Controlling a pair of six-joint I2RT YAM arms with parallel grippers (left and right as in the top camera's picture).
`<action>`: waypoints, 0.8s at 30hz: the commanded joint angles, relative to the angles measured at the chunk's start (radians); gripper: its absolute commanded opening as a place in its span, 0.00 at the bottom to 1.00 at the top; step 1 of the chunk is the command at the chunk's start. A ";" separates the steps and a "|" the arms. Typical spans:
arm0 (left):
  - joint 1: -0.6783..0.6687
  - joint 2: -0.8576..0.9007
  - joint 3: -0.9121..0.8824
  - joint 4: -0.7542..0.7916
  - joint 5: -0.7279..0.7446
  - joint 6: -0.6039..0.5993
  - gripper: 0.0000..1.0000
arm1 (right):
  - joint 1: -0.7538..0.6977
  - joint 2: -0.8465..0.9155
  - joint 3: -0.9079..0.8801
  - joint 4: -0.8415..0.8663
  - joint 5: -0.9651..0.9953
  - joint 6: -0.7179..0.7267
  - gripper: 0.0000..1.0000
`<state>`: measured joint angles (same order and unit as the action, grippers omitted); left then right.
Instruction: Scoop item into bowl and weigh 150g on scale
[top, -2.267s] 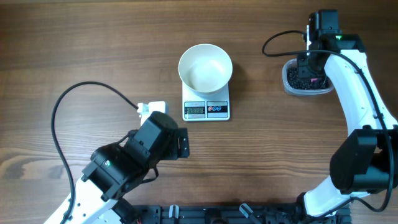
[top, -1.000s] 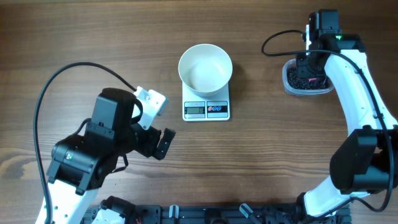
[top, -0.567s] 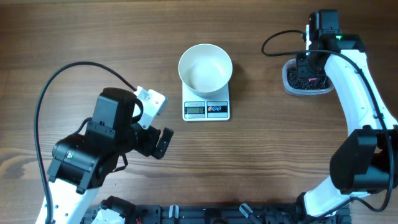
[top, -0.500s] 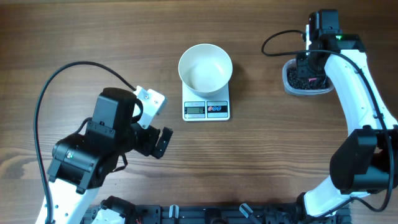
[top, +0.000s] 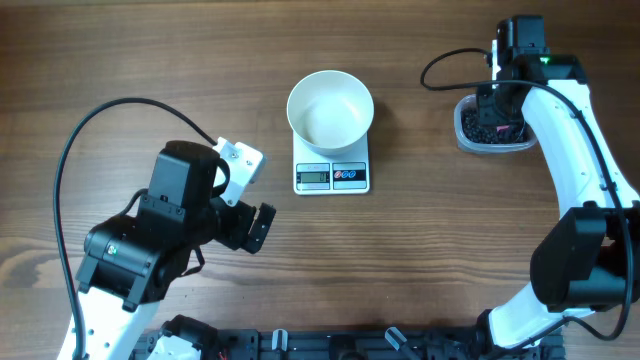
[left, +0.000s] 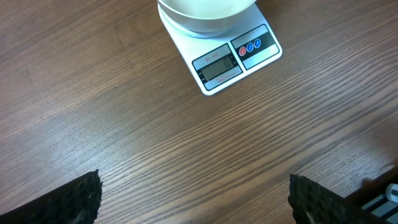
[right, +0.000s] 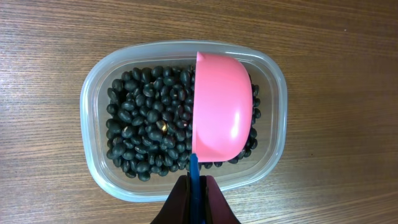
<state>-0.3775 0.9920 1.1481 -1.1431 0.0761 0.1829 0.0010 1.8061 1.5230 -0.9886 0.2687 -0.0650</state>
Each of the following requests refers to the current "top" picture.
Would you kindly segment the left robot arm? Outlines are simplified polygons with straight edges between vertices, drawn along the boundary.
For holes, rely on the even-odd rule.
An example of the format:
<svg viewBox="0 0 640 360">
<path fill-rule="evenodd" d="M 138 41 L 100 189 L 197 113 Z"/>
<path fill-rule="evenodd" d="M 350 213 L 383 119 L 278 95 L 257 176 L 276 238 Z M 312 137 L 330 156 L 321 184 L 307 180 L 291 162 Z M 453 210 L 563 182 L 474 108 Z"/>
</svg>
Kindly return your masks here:
<svg viewBox="0 0 640 360">
<path fill-rule="evenodd" d="M 189 261 L 210 241 L 257 253 L 276 210 L 241 196 L 265 164 L 262 152 L 224 138 L 215 146 L 167 142 L 148 187 L 127 205 L 136 214 L 123 209 L 85 238 L 60 358 L 129 357 L 170 284 L 200 271 Z"/>
</svg>

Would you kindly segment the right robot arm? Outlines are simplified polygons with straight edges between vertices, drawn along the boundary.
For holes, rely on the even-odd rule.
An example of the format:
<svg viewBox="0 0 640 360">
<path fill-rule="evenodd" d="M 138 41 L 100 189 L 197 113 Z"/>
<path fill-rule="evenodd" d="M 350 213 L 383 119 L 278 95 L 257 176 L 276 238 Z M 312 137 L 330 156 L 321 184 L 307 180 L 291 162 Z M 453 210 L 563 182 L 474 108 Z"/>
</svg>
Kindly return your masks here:
<svg viewBox="0 0 640 360">
<path fill-rule="evenodd" d="M 554 182 L 560 219 L 534 251 L 530 281 L 488 315 L 492 342 L 519 350 L 568 323 L 614 307 L 617 338 L 639 298 L 639 195 L 620 173 L 595 119 L 574 55 L 553 55 L 544 20 L 498 23 L 493 76 L 477 92 L 484 126 L 525 122 Z"/>
</svg>

